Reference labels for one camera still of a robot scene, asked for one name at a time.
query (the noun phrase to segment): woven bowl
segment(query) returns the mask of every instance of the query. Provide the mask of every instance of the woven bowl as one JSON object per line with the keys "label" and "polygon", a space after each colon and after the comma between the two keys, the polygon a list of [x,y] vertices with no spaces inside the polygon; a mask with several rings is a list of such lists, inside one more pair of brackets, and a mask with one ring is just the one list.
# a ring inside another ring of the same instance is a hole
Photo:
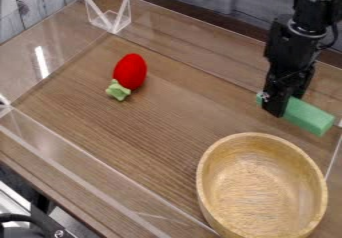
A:
{"label": "woven bowl", "polygon": [[221,237],[301,238],[327,207],[327,187],[311,158],[260,133],[219,140],[197,166],[203,215]]}

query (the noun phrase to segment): red strawberry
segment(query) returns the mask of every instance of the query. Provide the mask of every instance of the red strawberry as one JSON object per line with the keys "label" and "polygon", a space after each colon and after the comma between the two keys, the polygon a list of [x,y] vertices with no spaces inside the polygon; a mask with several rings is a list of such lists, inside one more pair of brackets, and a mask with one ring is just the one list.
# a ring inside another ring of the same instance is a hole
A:
{"label": "red strawberry", "polygon": [[118,101],[130,94],[130,90],[137,89],[145,80],[146,65],[144,59],[137,54],[128,54],[116,64],[112,74],[112,83],[105,90],[106,94]]}

